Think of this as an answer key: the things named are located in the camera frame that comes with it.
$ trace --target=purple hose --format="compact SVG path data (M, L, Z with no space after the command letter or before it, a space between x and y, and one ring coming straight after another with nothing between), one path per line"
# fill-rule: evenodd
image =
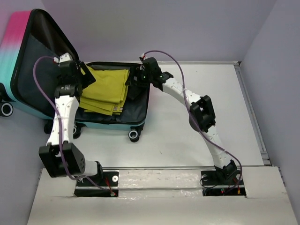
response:
M151 50L151 51L147 51L147 52L144 53L144 55L146 55L146 54L148 54L148 53L162 53L162 54L165 54L165 55L169 56L169 57L177 64L177 66L178 66L178 68L179 68L179 70L180 70L181 76L182 76L182 87L183 87L183 98L184 98L184 103L185 103L185 106L186 106L186 108L187 108L187 112L188 112L190 118L192 119L193 124L194 124L195 127L197 128L199 134L200 134L207 142L209 142L210 144L214 145L214 146L217 147L218 149L220 149L220 150L222 150L223 152L225 152L227 155L229 155L229 156L231 156L232 158L234 158L234 159L238 162L238 164L240 165L240 177L239 177L238 181L236 182L236 184L235 184L232 188L230 188L229 190L227 190L227 191L225 192L225 194L228 193L228 192L230 192L231 190L233 190L233 189L240 183L240 180L241 180L241 178L242 178L242 172L243 172L243 169L242 169L242 165L241 165L240 161L239 161L233 154L231 154L230 152L226 151L224 148L222 148L221 146L215 144L215 143L212 142L209 138L207 138L205 135L203 135L201 129L199 128L198 123L196 122L196 119L194 118L194 116L192 115L192 113L189 111L188 101L187 101L187 96L186 96L186 86L185 86L184 74L183 74L183 71L182 71L182 68L181 68L179 62L178 62L173 56L171 56L170 54L168 54L168 53L166 53L166 52L163 52L163 51L160 51L160 50Z
M60 155L61 155L61 161L62 161L62 164L63 164L63 166L65 168L66 174L72 180L81 180L83 178L86 178L89 182L91 182L94 186L98 187L99 189L107 190L107 189L105 189L105 188L100 187L99 185L97 185L91 178L89 178L87 176L78 176L78 177L72 176L72 174L70 173L70 171L68 169L65 157L64 157L64 155L62 153L62 121L61 121L61 117L60 117L60 112L56 108L55 104L51 101L51 99L43 91L43 89L41 88L41 86L39 85L38 80L37 80L36 69L37 69L38 63L42 59L52 59L53 60L53 58L50 57L50 56L42 56L42 57L38 58L38 60L35 62L34 66L33 66L33 79L34 79L34 82L36 83L36 86L39 89L39 91L42 93L42 95L44 96L44 98L49 102L49 104L52 106L52 108L55 110L55 113L57 114L58 123L59 123L59 133L60 133L59 134Z

